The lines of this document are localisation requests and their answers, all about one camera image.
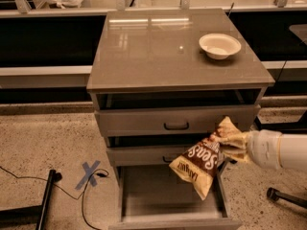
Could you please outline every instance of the open drawer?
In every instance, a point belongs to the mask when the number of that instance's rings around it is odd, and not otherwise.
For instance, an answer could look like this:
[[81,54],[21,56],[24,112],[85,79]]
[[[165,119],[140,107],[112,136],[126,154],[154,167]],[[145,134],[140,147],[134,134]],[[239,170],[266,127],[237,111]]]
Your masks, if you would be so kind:
[[259,109],[259,105],[230,105],[103,110],[95,117],[104,137],[211,133],[224,116],[240,130],[248,130]]
[[122,167],[119,229],[237,229],[229,216],[222,180],[216,176],[206,200],[168,165]]
[[100,94],[93,96],[97,110],[127,110],[192,106],[257,104],[262,89],[220,89],[206,91],[163,91]]
[[146,146],[106,149],[111,166],[158,165],[172,162],[190,147],[185,146]]

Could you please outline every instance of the drawer front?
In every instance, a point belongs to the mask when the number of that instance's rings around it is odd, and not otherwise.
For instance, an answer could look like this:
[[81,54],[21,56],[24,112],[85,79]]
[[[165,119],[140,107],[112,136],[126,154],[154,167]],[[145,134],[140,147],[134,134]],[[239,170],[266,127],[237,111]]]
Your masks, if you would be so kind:
[[108,230],[235,230],[242,226],[241,221],[231,218],[207,219],[201,221],[164,221],[164,222],[137,222],[118,223],[110,225]]
[[228,107],[110,110],[97,111],[95,116],[104,137],[211,133],[224,116],[229,116],[239,129],[248,130],[259,109],[259,105],[236,105]]
[[168,164],[183,154],[188,147],[141,147],[106,149],[109,163],[113,167]]

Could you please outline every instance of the snack bag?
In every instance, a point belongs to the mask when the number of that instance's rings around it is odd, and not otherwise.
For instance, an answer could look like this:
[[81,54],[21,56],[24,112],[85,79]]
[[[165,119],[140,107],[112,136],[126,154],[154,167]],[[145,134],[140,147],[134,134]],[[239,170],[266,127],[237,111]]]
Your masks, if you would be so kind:
[[205,200],[217,173],[219,148],[219,143],[205,138],[169,165],[182,180],[193,184],[202,200]]
[[224,117],[209,139],[221,144],[220,152],[223,155],[238,162],[250,162],[248,156],[249,132],[239,130],[229,117]]

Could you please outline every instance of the drawer handle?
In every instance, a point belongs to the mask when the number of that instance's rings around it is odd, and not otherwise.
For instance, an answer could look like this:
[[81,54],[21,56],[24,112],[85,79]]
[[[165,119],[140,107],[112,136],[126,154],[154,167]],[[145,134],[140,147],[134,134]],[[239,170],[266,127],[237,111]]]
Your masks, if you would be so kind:
[[163,162],[164,163],[167,163],[167,164],[171,164],[172,162],[173,162],[173,160],[168,160],[168,159],[166,159],[166,157],[165,156],[163,156]]
[[173,123],[173,124],[166,124],[164,123],[164,128],[166,130],[186,130],[190,127],[189,123],[186,122],[185,124],[176,124],[176,123]]

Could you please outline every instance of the white bowl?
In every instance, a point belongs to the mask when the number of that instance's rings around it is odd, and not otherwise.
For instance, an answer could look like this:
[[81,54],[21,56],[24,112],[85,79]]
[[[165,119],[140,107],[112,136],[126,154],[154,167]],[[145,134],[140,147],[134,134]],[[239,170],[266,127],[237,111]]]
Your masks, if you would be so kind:
[[206,34],[201,37],[200,46],[214,59],[225,59],[241,50],[241,43],[227,34]]

